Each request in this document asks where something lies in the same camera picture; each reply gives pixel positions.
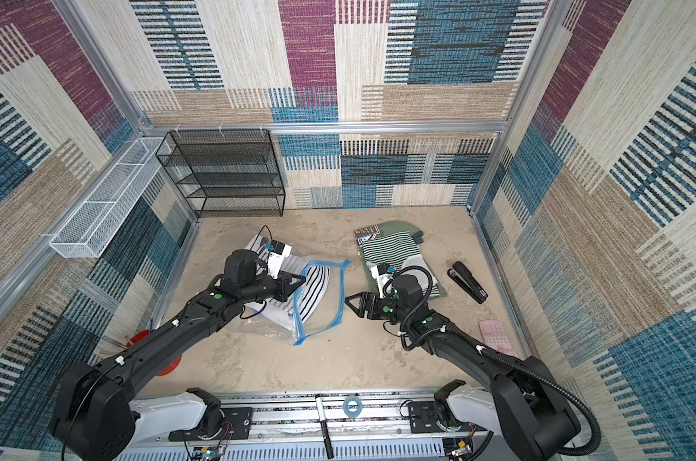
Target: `white wire basket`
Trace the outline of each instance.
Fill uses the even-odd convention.
[[[100,257],[161,164],[163,138],[138,138],[51,239],[63,257]],[[168,149],[165,143],[161,150]]]

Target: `beige floor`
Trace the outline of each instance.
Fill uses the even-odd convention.
[[[501,320],[512,345],[520,350],[507,311],[462,207],[286,210],[283,217],[209,218],[189,258],[165,318],[172,317],[197,290],[222,272],[224,259],[242,248],[267,224],[275,239],[295,245],[306,254],[328,254],[353,261],[345,276],[346,295],[369,288],[361,268],[353,229],[382,221],[401,220],[421,228],[423,256],[448,296],[431,300],[430,307],[450,317],[474,337],[479,320]],[[463,261],[489,293],[476,304],[446,275],[456,260]],[[379,321],[357,318],[351,310],[343,322],[297,347],[274,338],[238,333],[235,322],[187,350],[179,367],[154,378],[142,395],[167,395],[199,386],[209,392],[343,390],[442,386],[453,379],[472,381],[454,365],[417,348],[405,352]]]

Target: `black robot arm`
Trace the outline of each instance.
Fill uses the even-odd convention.
[[[79,363],[61,377],[51,434],[85,461],[117,456],[133,437],[136,415],[128,403],[185,350],[241,315],[247,302],[286,301],[305,282],[301,275],[266,271],[258,254],[237,250],[225,271],[167,323],[95,366]]]
[[[429,309],[430,288],[423,293],[417,278],[406,274],[409,269],[424,272],[431,278],[424,268],[406,268],[391,281],[393,296],[382,298],[377,293],[364,291],[347,297],[346,304],[359,317],[399,323],[405,350],[422,347],[479,382],[493,397],[504,439],[523,461],[542,461],[555,453],[581,456],[598,447],[600,429],[591,411],[557,385],[540,359],[520,360],[502,354],[467,335],[449,318]],[[592,427],[592,439],[582,447],[585,449],[564,447],[581,430],[569,401],[582,411]],[[435,408],[438,420],[445,426],[459,426],[463,422],[455,420],[451,409],[438,402],[437,394]]]

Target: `patterned fabric wall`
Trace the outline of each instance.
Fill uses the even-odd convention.
[[[484,234],[589,458],[696,460],[696,0],[576,0],[544,69]]]
[[[149,327],[191,224],[161,174],[100,259],[55,257],[0,325],[0,459],[58,452],[47,430],[58,376]]]
[[[0,280],[131,134],[51,3],[0,1]]]
[[[77,3],[154,124],[504,118],[547,6],[546,0]]]
[[[496,133],[272,136],[287,209],[465,205]]]

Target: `black mounting plate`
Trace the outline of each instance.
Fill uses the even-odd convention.
[[[438,426],[438,418],[435,417],[435,408],[433,401],[425,402],[408,402],[407,411],[409,411],[409,427],[412,434],[429,434],[430,432],[444,432]],[[471,431],[470,423],[463,423],[459,432]]]
[[[248,439],[249,434],[251,433],[251,415],[253,414],[253,409],[250,406],[243,406],[238,408],[221,408],[220,410],[223,412],[225,417],[224,420],[230,421],[230,423],[233,425],[233,433],[230,440]],[[223,433],[218,432],[214,438],[210,439],[210,441],[217,443],[222,436]],[[170,442],[183,442],[184,440],[187,440],[187,442],[195,441],[201,443],[207,441],[199,438],[198,434],[194,430],[169,432]]]

